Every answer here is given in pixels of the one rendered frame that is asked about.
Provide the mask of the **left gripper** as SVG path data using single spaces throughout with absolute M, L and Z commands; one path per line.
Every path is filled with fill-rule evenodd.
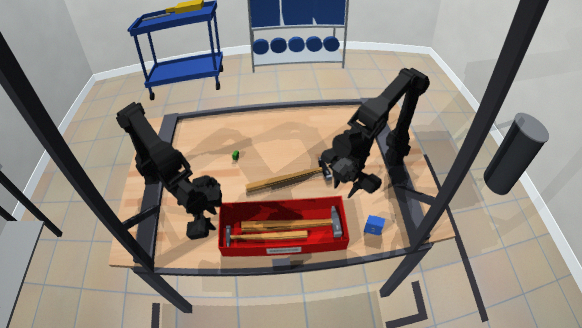
M 207 178 L 210 177 L 208 175 L 204 175 L 198 178 L 193 179 L 192 183 L 194 185 L 198 185 L 203 187 L 204 184 L 207 183 Z M 206 207 L 209 213 L 213 215 L 217 215 L 215 207 Z M 194 221 L 187 223 L 187 231 L 186 236 L 191 240 L 206 238 L 209 235 L 209 230 L 216 230 L 215 226 L 210 222 L 211 217 L 206 218 L 204 215 L 204 211 L 198 215 L 193 215 Z M 200 220 L 199 220 L 200 219 Z M 209 229 L 210 228 L 210 229 Z

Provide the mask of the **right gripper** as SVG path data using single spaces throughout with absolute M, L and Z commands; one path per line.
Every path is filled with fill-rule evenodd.
M 365 190 L 369 194 L 372 194 L 381 187 L 382 179 L 380 179 L 379 177 L 377 177 L 373 173 L 368 175 L 367 173 L 362 172 L 362 169 L 364 169 L 366 166 L 365 162 L 367 160 L 367 157 L 369 157 L 369 156 L 370 156 L 370 152 L 367 154 L 358 152 L 356 154 L 349 156 L 353 160 L 355 160 L 355 158 L 358 158 L 360 160 L 361 170 L 360 170 L 360 177 L 358 178 L 358 181 L 353 183 L 353 187 L 348 195 L 348 199 L 358 190 L 358 188 Z M 327 164 L 331 163 L 329 165 L 329 168 L 332 170 L 332 166 L 342 158 L 337 156 L 334 153 L 333 149 L 330 148 L 330 149 L 327 149 L 327 150 L 322 152 L 320 159 Z M 334 178 L 334 189 L 336 189 L 338 187 L 339 183 L 340 183 L 340 181 Z

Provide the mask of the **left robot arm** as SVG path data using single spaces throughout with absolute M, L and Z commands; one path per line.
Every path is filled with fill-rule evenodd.
M 214 177 L 208 177 L 203 187 L 196 184 L 197 188 L 190 182 L 189 177 L 193 172 L 188 161 L 169 142 L 159 138 L 144 114 L 141 102 L 133 102 L 120 110 L 117 113 L 119 117 L 116 117 L 120 127 L 131 137 L 137 153 L 135 167 L 137 166 L 140 175 L 144 177 L 144 184 L 158 184 L 160 180 L 165 189 L 171 191 L 180 204 L 193 215 L 205 211 L 206 206 L 220 207 L 221 184 Z M 182 165 L 186 170 L 179 172 Z

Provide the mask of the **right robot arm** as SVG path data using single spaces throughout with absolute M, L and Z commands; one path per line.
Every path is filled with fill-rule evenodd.
M 428 80 L 428 76 L 414 68 L 401 69 L 398 76 L 378 97 L 370 98 L 357 109 L 347 122 L 351 129 L 344 130 L 342 134 L 333 138 L 333 150 L 337 156 L 343 158 L 333 166 L 334 178 L 342 183 L 355 182 L 359 178 L 360 160 L 358 158 L 353 160 L 349 156 L 358 152 L 364 154 L 370 152 L 375 137 L 386 126 L 390 110 L 405 94 L 396 127 L 386 137 L 389 149 L 385 153 L 389 166 L 404 165 L 404 156 L 408 156 L 411 149 L 408 145 L 410 140 L 408 130 L 419 96 L 429 87 Z

